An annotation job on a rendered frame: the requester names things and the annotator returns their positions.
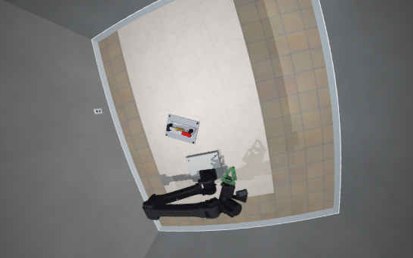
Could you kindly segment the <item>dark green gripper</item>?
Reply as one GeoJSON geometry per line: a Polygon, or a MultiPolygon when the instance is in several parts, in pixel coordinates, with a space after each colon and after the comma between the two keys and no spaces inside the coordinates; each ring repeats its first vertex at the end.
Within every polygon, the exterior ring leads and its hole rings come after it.
{"type": "Polygon", "coordinates": [[[225,173],[225,175],[223,176],[223,178],[220,181],[223,181],[220,184],[222,186],[221,191],[220,191],[220,195],[223,195],[225,197],[227,188],[234,189],[234,187],[235,187],[235,181],[237,181],[235,167],[233,167],[233,166],[230,167],[229,170],[225,173]],[[232,176],[229,176],[230,172],[232,173],[232,176]]]}

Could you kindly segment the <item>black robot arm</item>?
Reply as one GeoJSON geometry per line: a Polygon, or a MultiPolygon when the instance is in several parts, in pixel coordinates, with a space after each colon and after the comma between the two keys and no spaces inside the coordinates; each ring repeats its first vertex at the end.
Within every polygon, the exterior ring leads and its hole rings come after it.
{"type": "Polygon", "coordinates": [[[200,217],[215,219],[219,217],[221,213],[227,214],[230,217],[238,216],[242,211],[242,206],[233,199],[246,203],[248,197],[247,189],[239,190],[236,192],[236,195],[234,195],[235,187],[234,189],[227,188],[225,197],[220,195],[219,199],[214,197],[210,200],[195,204],[168,204],[194,195],[213,195],[217,191],[217,184],[214,183],[215,179],[217,179],[215,169],[201,170],[199,174],[201,179],[193,186],[163,195],[151,195],[149,199],[143,203],[143,210],[147,218],[151,220],[158,220],[160,217],[200,217]],[[202,185],[204,187],[203,189],[201,189],[202,185]]]}

